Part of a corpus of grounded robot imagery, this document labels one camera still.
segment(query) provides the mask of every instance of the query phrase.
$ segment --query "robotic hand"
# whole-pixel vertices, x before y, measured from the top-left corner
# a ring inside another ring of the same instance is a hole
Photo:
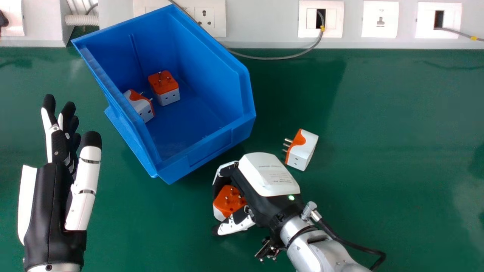
[[[267,153],[250,153],[240,161],[220,166],[215,174],[213,215],[220,224],[217,236],[244,231],[257,225],[270,230],[255,257],[276,260],[281,251],[298,272],[368,272],[353,260],[342,244],[380,255],[375,270],[386,254],[348,242],[335,234],[316,211],[312,201],[305,206],[299,185],[277,159]]]
[[[58,119],[55,103],[48,94],[41,109],[47,164],[22,168],[18,237],[27,272],[81,270],[101,166],[101,136],[89,131],[81,141],[74,103],[68,102]]]

